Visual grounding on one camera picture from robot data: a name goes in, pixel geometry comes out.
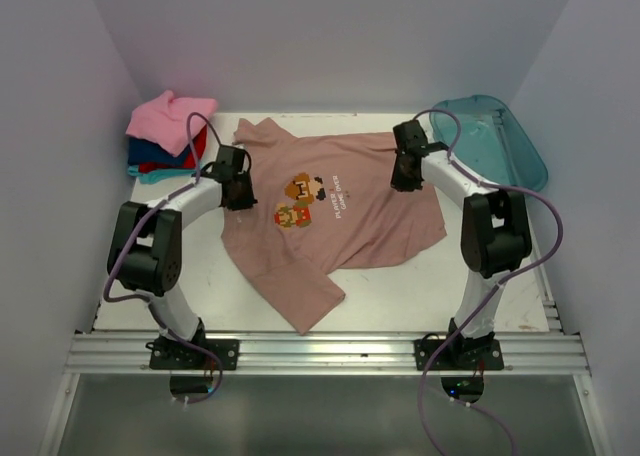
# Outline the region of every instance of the pink towel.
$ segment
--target pink towel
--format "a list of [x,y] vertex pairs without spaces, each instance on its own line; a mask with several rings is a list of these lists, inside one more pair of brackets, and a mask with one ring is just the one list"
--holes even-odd
[[[196,111],[210,118],[218,102],[209,98],[176,98],[167,90],[154,100],[138,106],[131,113],[127,135],[159,144],[166,152],[178,156],[187,147],[187,116]],[[191,118],[195,137],[204,127],[201,118]]]

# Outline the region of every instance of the navy blue cloth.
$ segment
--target navy blue cloth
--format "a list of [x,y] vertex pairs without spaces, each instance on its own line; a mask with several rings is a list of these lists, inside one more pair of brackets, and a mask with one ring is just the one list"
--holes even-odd
[[144,163],[160,163],[169,166],[182,166],[189,155],[187,146],[178,156],[167,153],[159,144],[146,139],[129,138],[129,166]]

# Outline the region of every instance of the white table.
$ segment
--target white table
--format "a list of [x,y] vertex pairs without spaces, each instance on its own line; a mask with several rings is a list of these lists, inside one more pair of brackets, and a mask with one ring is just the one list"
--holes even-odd
[[[213,118],[223,142],[232,140],[240,118],[258,123],[265,117],[298,137],[384,132],[408,114],[264,114],[220,113]],[[215,159],[209,138],[203,161]],[[176,177],[155,185],[136,182],[132,200],[161,197],[187,182]],[[447,237],[415,258],[392,268],[337,270],[330,277],[344,289],[345,300],[313,332],[446,331],[458,309],[467,277],[460,254],[462,212],[441,192],[438,198]],[[292,331],[291,326],[249,285],[227,255],[220,234],[222,210],[193,223],[183,234],[180,284],[193,311],[209,331]],[[542,271],[509,282],[496,316],[496,331],[549,331],[543,301],[548,299]],[[116,283],[114,295],[126,294]],[[138,301],[102,303],[94,329],[153,330],[156,324]]]

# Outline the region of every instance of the turquoise folded cloth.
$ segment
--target turquoise folded cloth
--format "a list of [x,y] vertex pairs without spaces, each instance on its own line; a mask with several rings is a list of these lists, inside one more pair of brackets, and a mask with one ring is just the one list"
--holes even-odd
[[142,184],[155,184],[163,179],[174,178],[176,176],[190,176],[194,173],[193,169],[156,169],[150,173],[141,173],[138,171],[138,165],[132,165],[127,168],[129,176],[134,176]]

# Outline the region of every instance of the pink t-shirt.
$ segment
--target pink t-shirt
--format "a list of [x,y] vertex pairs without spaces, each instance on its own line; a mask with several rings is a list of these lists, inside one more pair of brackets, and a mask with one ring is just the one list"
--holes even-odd
[[296,138],[272,119],[235,132],[258,200],[226,211],[222,241],[256,290],[300,333],[342,301],[327,274],[394,266],[446,235],[432,185],[391,189],[392,133]]

